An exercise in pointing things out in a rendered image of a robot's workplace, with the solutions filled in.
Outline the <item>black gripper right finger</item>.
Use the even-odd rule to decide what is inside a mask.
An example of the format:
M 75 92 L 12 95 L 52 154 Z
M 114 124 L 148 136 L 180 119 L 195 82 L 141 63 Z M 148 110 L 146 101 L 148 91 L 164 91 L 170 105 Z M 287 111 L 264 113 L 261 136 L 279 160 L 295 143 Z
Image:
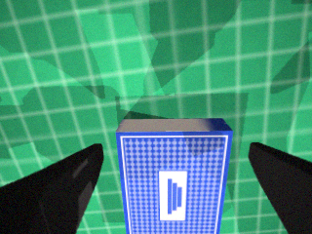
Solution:
M 312 162 L 260 142 L 249 161 L 288 234 L 312 234 Z

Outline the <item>green cutting mat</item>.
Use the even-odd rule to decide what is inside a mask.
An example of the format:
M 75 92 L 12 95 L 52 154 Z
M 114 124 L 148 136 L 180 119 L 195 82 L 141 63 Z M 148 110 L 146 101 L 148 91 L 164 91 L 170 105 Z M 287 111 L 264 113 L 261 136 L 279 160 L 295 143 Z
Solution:
M 122 119 L 233 130 L 219 234 L 288 234 L 249 162 L 312 162 L 312 0 L 0 0 L 0 187 L 92 144 L 103 163 L 76 234 L 126 234 Z

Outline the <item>blue boxed card deck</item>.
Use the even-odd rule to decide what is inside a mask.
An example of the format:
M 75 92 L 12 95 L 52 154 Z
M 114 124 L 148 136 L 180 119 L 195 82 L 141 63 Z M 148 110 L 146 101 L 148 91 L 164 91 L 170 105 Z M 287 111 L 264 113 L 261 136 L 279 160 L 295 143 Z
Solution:
M 233 130 L 222 118 L 122 119 L 127 234 L 219 234 Z

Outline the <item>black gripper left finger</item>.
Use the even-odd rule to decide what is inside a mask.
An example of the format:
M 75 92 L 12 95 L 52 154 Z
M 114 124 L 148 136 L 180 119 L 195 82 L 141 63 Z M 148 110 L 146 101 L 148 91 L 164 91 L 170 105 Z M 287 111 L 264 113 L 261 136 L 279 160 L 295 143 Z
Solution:
M 92 144 L 0 187 L 0 234 L 76 234 L 104 155 Z

